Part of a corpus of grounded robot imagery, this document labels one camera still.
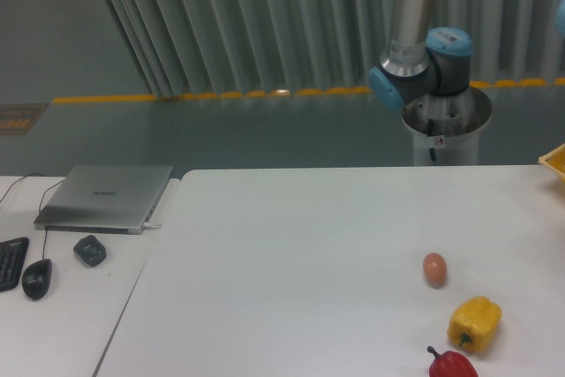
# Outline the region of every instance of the black mouse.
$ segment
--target black mouse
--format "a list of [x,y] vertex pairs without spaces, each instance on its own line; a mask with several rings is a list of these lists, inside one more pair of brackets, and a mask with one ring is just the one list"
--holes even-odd
[[45,296],[51,284],[52,269],[51,260],[38,260],[26,268],[21,277],[21,287],[28,298],[39,300]]

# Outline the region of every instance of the gray floor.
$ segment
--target gray floor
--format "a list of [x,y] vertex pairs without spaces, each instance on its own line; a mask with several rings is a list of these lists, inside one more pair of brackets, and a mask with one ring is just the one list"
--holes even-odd
[[[486,89],[479,164],[533,164],[565,142],[565,87]],[[0,136],[0,175],[64,176],[77,163],[188,170],[411,166],[398,111],[373,96],[52,104],[25,136]]]

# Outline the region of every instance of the wall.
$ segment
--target wall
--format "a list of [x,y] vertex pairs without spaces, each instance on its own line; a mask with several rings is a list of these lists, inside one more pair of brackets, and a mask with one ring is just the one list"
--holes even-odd
[[148,93],[106,0],[0,0],[0,104]]

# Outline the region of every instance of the laptop lid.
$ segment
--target laptop lid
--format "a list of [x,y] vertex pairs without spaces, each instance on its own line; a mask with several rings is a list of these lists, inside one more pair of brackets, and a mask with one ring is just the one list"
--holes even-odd
[[170,166],[77,165],[34,223],[50,230],[140,234],[171,171]]

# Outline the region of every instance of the keyboard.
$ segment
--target keyboard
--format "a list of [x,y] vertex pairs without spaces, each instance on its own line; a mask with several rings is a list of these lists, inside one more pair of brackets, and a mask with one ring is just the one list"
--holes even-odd
[[28,246],[29,238],[14,238],[0,243],[0,291],[18,286]]

